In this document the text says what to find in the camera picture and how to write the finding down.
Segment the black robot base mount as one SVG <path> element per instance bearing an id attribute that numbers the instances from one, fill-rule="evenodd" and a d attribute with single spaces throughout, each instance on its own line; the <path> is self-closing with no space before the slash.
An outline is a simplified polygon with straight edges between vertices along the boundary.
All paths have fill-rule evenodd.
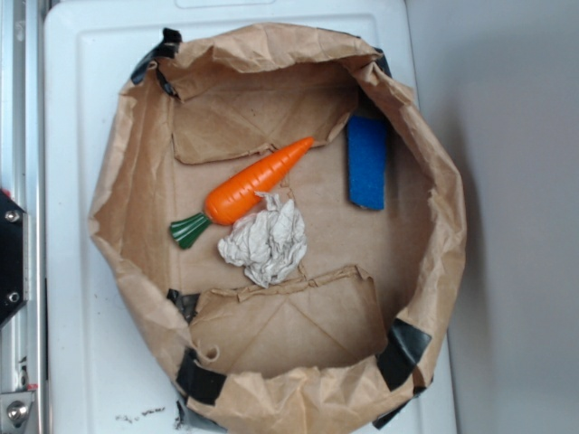
<path id="1" fill-rule="evenodd" d="M 1 327 L 25 305 L 26 212 L 1 190 Z"/>

